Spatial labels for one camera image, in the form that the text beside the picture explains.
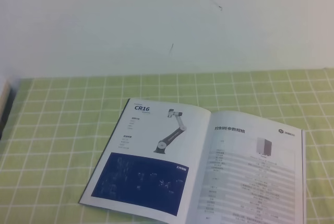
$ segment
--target grid pattern fabric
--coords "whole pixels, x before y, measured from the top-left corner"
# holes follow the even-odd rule
[[[307,223],[334,223],[334,69],[25,79],[0,141],[0,223],[153,223],[77,204],[128,98],[306,130]]]

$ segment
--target robot arm image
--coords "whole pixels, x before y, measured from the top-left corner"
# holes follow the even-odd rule
[[[154,152],[157,152],[159,154],[165,154],[166,147],[172,143],[175,138],[177,138],[181,133],[187,130],[185,125],[183,125],[183,122],[181,120],[182,112],[174,112],[174,109],[169,109],[168,111],[168,118],[171,118],[172,116],[175,116],[177,122],[178,122],[178,129],[175,130],[172,134],[167,136],[165,139],[158,142],[157,148]]]

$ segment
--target blue image panel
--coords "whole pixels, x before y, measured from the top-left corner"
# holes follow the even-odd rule
[[[177,216],[188,169],[174,162],[111,153],[92,196]]]

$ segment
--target booklet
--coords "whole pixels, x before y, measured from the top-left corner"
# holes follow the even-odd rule
[[[305,183],[298,128],[129,99],[79,202],[173,224],[305,224]]]

